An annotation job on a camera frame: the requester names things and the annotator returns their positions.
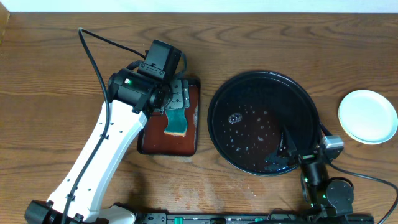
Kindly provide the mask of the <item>pale green plate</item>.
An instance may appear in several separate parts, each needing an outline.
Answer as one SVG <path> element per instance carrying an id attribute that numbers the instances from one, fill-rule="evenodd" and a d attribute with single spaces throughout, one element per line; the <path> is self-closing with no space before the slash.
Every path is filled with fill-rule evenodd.
<path id="1" fill-rule="evenodd" d="M 397 133 L 396 109 L 371 90 L 348 93 L 339 104 L 338 119 L 345 133 L 363 144 L 381 144 Z"/>

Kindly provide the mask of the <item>green yellow sponge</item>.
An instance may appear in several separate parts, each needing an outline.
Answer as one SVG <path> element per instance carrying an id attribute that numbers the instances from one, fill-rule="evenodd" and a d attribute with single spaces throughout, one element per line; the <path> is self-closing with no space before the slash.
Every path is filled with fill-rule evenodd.
<path id="1" fill-rule="evenodd" d="M 172 136 L 186 136 L 188 123 L 184 109 L 167 110 L 167 126 L 164 130 L 165 134 Z"/>

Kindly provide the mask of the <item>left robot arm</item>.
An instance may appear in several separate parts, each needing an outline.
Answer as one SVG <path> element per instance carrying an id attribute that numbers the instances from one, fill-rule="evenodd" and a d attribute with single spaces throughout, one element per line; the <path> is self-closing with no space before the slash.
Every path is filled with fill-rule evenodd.
<path id="1" fill-rule="evenodd" d="M 153 112 L 189 106 L 188 86 L 177 72 L 185 54 L 154 40 L 144 61 L 136 61 L 109 78 L 96 126 L 57 189 L 25 211 L 28 223 L 134 223 L 124 205 L 103 209 L 106 189 L 125 152 Z"/>

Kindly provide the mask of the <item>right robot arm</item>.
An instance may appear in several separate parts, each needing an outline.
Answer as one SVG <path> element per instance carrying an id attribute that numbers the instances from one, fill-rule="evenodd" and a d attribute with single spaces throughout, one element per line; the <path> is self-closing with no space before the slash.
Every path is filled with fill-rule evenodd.
<path id="1" fill-rule="evenodd" d="M 339 136 L 324 136 L 316 149 L 304 154 L 299 152 L 287 128 L 282 127 L 277 155 L 300 166 L 303 194 L 312 206 L 312 222 L 353 213 L 353 183 L 344 177 L 330 177 L 326 168 L 329 162 L 340 155 L 343 146 Z"/>

